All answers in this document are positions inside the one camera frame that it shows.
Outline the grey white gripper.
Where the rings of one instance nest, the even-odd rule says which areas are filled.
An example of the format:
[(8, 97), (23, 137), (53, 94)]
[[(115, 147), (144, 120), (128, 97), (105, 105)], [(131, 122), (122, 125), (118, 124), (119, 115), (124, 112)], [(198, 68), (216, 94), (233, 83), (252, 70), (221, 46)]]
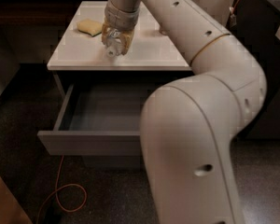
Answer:
[(119, 39), (122, 45), (122, 55), (125, 55), (132, 42), (134, 27), (139, 17), (140, 3), (137, 2), (131, 11), (125, 11), (123, 8), (117, 8), (111, 1), (108, 1), (105, 7), (105, 20), (102, 25), (102, 43), (108, 47), (108, 38), (112, 28), (119, 31)]

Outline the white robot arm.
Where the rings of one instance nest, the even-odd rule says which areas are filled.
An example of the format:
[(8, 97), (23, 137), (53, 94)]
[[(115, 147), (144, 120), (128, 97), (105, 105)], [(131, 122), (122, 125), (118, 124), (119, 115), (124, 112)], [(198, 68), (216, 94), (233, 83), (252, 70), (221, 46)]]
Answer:
[(140, 142), (159, 222), (245, 224), (230, 145), (263, 106), (264, 72), (191, 0), (108, 0), (103, 31), (131, 31), (141, 5), (193, 72), (156, 89), (141, 113)]

